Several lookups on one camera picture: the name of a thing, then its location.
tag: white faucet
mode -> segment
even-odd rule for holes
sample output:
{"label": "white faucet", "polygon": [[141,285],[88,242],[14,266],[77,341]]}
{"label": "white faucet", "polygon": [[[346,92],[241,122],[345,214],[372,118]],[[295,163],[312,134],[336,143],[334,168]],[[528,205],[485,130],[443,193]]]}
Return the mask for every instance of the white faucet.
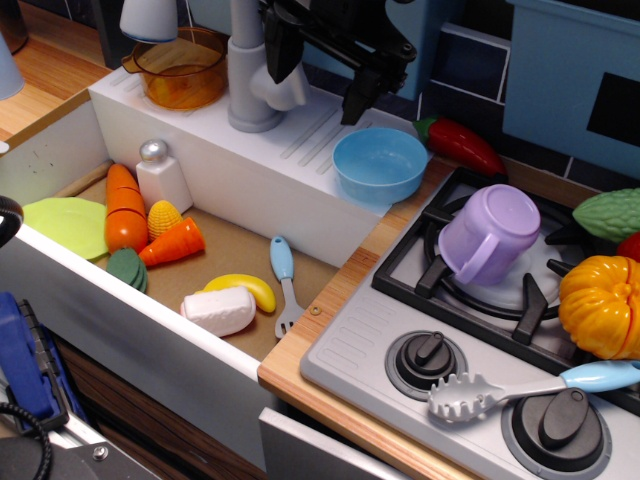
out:
{"label": "white faucet", "polygon": [[229,123],[243,132],[275,127],[282,112],[304,105],[309,84],[302,65],[280,84],[267,72],[264,31],[258,0],[231,0]]}
{"label": "white faucet", "polygon": [[[243,132],[264,132],[278,125],[282,112],[306,103],[309,84],[302,66],[298,65],[276,85],[267,72],[259,1],[230,1],[229,123]],[[125,0],[120,28],[125,35],[142,42],[175,39],[176,0]]]}

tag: stove knob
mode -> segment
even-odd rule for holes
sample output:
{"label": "stove knob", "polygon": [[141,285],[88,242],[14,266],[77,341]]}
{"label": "stove knob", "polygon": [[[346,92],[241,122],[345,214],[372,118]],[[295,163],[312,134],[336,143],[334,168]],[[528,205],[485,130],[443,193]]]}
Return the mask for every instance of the stove knob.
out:
{"label": "stove knob", "polygon": [[440,378],[455,373],[457,362],[444,335],[434,332],[408,339],[398,351],[396,367],[405,382],[428,391]]}
{"label": "stove knob", "polygon": [[512,428],[531,459],[560,472],[589,468],[604,449],[600,420],[577,388],[522,399],[514,409]]}

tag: black cable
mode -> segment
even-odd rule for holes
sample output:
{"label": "black cable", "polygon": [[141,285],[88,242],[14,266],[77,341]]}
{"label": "black cable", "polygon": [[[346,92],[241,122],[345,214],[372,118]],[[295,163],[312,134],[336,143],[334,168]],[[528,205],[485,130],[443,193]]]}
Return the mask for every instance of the black cable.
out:
{"label": "black cable", "polygon": [[18,202],[0,195],[0,216],[4,220],[0,225],[0,247],[18,233],[24,220],[24,211]]}
{"label": "black cable", "polygon": [[49,471],[51,470],[51,464],[53,459],[53,449],[51,448],[51,442],[49,441],[49,435],[42,428],[40,421],[27,410],[12,403],[0,402],[0,414],[12,415],[27,422],[36,431],[37,436],[40,438],[42,444],[42,458],[40,459],[40,465],[33,480],[46,480],[49,477]]}

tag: green bitter melon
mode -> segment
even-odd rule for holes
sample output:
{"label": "green bitter melon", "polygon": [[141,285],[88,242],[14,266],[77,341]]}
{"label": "green bitter melon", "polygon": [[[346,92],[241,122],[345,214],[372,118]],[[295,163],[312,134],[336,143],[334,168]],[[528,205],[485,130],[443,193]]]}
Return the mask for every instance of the green bitter melon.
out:
{"label": "green bitter melon", "polygon": [[573,211],[573,218],[599,238],[622,242],[640,231],[640,188],[600,193]]}

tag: toy banana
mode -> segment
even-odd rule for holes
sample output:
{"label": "toy banana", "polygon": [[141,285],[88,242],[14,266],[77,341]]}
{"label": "toy banana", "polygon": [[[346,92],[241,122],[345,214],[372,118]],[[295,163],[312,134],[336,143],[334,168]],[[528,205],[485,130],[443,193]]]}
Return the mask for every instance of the toy banana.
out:
{"label": "toy banana", "polygon": [[230,273],[214,278],[202,289],[203,292],[222,290],[224,288],[246,287],[256,299],[256,306],[266,313],[276,309],[276,295],[267,282],[243,273]]}

